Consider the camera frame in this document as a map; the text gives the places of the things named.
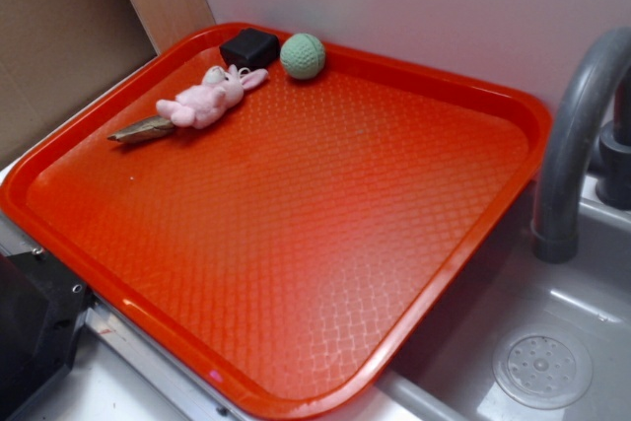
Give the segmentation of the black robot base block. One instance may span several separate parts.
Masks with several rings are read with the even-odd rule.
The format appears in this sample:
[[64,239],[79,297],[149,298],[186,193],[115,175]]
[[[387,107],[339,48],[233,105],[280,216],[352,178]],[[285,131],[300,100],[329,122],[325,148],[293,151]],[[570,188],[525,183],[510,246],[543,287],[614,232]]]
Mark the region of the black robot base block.
[[91,292],[50,253],[1,257],[1,418],[18,420],[74,365]]

